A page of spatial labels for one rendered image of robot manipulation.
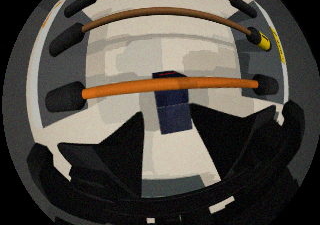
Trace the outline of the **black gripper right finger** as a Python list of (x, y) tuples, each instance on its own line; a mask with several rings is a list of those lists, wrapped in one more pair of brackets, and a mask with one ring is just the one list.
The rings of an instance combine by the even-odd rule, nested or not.
[(233, 168), (244, 154), (256, 128), (275, 117), (276, 105), (248, 114), (247, 117), (237, 117), (235, 114), (217, 112), (207, 106), (189, 104), (193, 125), (200, 134), (201, 140), (207, 146), (209, 156), (221, 180), (232, 176)]

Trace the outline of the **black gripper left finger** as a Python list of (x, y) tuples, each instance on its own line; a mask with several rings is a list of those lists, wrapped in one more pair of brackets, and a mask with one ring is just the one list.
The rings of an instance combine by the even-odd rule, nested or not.
[(101, 170), (132, 197), (141, 198), (144, 140), (143, 112), (136, 112), (99, 144), (59, 142), (57, 148), (69, 164)]

